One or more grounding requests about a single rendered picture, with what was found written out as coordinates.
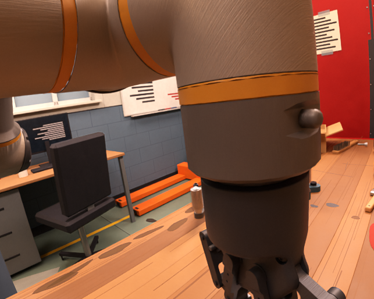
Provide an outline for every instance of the green floor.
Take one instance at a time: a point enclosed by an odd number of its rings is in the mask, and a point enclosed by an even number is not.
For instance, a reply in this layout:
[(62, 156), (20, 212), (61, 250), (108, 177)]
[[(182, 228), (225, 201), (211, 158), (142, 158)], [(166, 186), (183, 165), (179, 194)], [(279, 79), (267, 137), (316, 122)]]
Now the green floor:
[[(174, 184), (171, 187), (163, 189), (149, 197), (146, 197), (143, 200), (135, 202), (133, 205), (137, 205), (141, 202), (144, 202), (160, 193), (163, 193), (171, 188), (179, 186), (188, 180), (181, 181), (180, 183)], [(191, 202), (191, 195), (187, 193), (182, 195), (167, 204), (154, 209), (153, 211), (146, 213), (145, 215), (138, 217), (136, 216), (136, 221), (131, 223), (130, 219), (126, 219), (112, 227), (109, 227), (99, 233), (99, 243), (97, 244), (96, 250), (104, 249), (127, 236), (151, 225), (151, 222), (147, 222), (147, 219), (159, 220), (174, 211), (184, 207), (185, 205)], [(118, 221), (129, 215), (129, 210), (127, 207), (119, 208), (118, 206), (114, 207), (110, 211), (106, 212), (102, 216), (96, 218), (94, 221), (85, 225), (86, 233), (92, 233), (108, 224), (111, 224), (115, 221)], [(44, 255), (52, 250), (55, 250), (61, 246), (64, 246), (74, 240), (79, 238), (79, 233), (75, 231), (72, 234), (62, 232), (57, 229), (50, 230), (44, 234), (41, 234), (34, 238), (37, 245), (40, 255)], [(88, 238), (89, 242), (92, 241), (94, 236)], [(74, 251), (74, 252), (83, 252), (81, 247), (81, 242), (77, 242), (69, 247), (66, 247), (64, 251)], [(26, 289), (27, 287), (38, 283), (41, 280), (46, 279), (47, 277), (57, 273), (58, 271), (64, 270), (69, 266), (72, 266), (77, 259), (67, 258), (64, 261), (61, 260), (59, 256), (59, 251), (53, 253), (45, 258), (42, 261), (32, 267), (29, 267), (21, 272), (18, 272), (12, 275), (12, 280), (14, 281), (15, 287), (18, 291)]]

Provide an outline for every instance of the window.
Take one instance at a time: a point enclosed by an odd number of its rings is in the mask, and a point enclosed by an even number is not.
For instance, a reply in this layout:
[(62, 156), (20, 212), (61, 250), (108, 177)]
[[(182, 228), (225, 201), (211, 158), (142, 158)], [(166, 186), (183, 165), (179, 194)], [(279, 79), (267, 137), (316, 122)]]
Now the window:
[(13, 114), (25, 114), (47, 111), (73, 106), (96, 104), (101, 99), (95, 99), (88, 91), (64, 92), (59, 94), (35, 94), (12, 98)]

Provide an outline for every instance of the hammer handle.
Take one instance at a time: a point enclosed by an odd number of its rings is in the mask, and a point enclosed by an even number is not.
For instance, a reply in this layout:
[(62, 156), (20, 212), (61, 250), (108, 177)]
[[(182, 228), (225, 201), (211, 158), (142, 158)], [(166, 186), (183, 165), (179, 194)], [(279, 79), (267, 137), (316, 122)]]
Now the hammer handle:
[(365, 206), (365, 211), (370, 213), (372, 212), (373, 209), (374, 209), (374, 196), (371, 198), (369, 203)]

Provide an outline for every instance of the drawer cabinet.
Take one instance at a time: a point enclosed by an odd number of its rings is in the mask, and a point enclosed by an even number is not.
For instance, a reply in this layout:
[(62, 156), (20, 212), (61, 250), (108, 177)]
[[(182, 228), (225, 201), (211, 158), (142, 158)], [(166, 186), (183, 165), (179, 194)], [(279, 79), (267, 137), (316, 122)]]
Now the drawer cabinet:
[(0, 193), (0, 251), (11, 275), (41, 261), (17, 189)]

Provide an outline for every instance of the chair base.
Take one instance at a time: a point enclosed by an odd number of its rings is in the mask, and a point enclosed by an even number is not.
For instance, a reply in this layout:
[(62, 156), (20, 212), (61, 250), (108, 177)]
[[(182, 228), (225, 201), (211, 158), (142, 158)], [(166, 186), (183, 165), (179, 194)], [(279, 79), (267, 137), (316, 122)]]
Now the chair base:
[[(90, 245), (90, 250), (91, 250), (91, 255), (97, 253), (98, 251), (94, 251), (95, 250), (95, 246), (98, 244), (98, 236), (95, 236), (91, 242), (91, 245)], [(62, 258), (62, 260), (64, 261), (63, 258), (79, 258), (79, 260), (77, 262), (80, 262), (82, 260), (84, 260), (85, 258), (87, 258), (88, 256), (86, 256), (86, 254), (84, 252), (67, 252), (67, 251), (61, 251), (59, 253), (59, 256), (60, 258)]]

